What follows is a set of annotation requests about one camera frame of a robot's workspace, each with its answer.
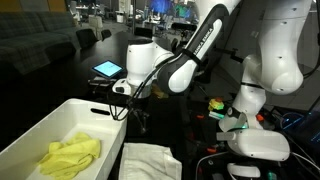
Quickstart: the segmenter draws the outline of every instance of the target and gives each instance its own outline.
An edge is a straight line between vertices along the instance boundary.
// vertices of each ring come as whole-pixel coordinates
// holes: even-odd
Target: tablet screen
[[[102,64],[94,66],[92,69],[98,74],[110,78],[120,72],[122,70],[122,67],[111,61],[106,61]]]

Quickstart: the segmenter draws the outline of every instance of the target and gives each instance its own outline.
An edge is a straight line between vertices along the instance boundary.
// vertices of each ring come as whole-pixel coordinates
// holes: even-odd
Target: yellow microfiber towel
[[[78,132],[66,143],[52,142],[49,153],[39,161],[40,173],[56,180],[69,180],[99,158],[100,140]]]

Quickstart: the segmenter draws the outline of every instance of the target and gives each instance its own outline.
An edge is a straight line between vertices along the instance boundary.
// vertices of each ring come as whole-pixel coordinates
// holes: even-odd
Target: office room
[[[1,179],[320,179],[319,5],[0,0]]]

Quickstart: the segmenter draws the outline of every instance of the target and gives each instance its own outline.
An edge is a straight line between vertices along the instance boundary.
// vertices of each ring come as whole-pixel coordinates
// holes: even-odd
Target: desk
[[[152,29],[152,34],[156,33],[156,27],[157,25],[160,24],[160,21],[156,21],[156,20],[145,20],[143,21],[143,27],[148,28],[148,29]]]
[[[78,6],[76,7],[76,10],[79,11],[80,15],[83,13],[83,11],[88,11],[88,6]]]
[[[135,37],[125,32],[114,34],[89,49],[78,50],[70,59],[47,65],[6,87],[1,87],[1,150],[67,99],[87,100],[90,90],[87,80],[95,76],[90,68],[106,59],[125,66],[128,40],[141,38],[143,37]],[[167,39],[154,37],[153,40],[163,48],[170,48],[170,41]],[[186,152],[180,129],[181,110],[176,105],[179,101],[179,97],[163,100],[150,97],[148,111],[153,117],[150,121],[152,131],[146,138],[127,137],[126,142],[170,146],[178,160],[183,164],[188,163],[187,159],[184,159]]]

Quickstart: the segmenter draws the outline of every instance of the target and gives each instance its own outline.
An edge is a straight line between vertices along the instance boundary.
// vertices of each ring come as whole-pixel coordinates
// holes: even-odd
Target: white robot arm
[[[151,40],[130,43],[128,76],[118,81],[113,90],[133,95],[144,82],[146,87],[135,98],[148,97],[151,81],[157,79],[160,89],[166,93],[184,91],[198,63],[215,44],[225,24],[225,17],[232,13],[239,1],[197,1],[201,26],[177,56]],[[225,118],[219,122],[223,133],[218,134],[218,140],[228,141],[231,149],[240,155],[275,161],[284,161],[289,157],[286,139],[280,133],[263,130],[255,116],[265,103],[265,90],[285,95],[297,90],[303,81],[297,66],[296,50],[310,5],[311,0],[269,0],[259,33],[260,53],[244,59],[240,91]],[[153,78],[146,80],[154,71]]]

